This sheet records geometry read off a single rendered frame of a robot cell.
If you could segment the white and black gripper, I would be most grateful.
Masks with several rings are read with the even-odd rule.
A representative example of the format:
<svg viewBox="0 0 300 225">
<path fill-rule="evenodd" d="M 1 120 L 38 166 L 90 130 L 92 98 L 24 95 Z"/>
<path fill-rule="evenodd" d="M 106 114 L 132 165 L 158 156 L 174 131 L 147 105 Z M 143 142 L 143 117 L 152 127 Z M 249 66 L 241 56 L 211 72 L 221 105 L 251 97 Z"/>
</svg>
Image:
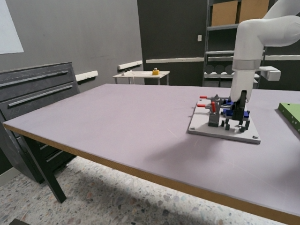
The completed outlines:
<svg viewBox="0 0 300 225">
<path fill-rule="evenodd" d="M 232 109 L 232 120 L 242 121 L 244 110 L 245 110 L 245 102 L 248 103 L 250 101 L 254 76 L 256 70 L 237 70 L 233 69 L 234 75 L 232 80 L 231 87 L 231 100 L 233 101 Z M 246 99 L 248 99 L 246 101 Z"/>
</svg>

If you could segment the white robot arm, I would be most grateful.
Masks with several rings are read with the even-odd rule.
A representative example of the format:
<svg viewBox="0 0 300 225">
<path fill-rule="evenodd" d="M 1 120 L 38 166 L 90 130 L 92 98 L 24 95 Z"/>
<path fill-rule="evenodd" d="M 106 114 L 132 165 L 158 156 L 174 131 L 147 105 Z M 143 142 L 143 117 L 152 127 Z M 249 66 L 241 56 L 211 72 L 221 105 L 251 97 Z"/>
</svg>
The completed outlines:
<svg viewBox="0 0 300 225">
<path fill-rule="evenodd" d="M 232 68 L 261 71 L 268 81 L 279 81 L 281 71 L 260 67 L 264 46 L 288 46 L 300 39 L 300 0 L 278 0 L 263 19 L 238 25 Z"/>
</svg>

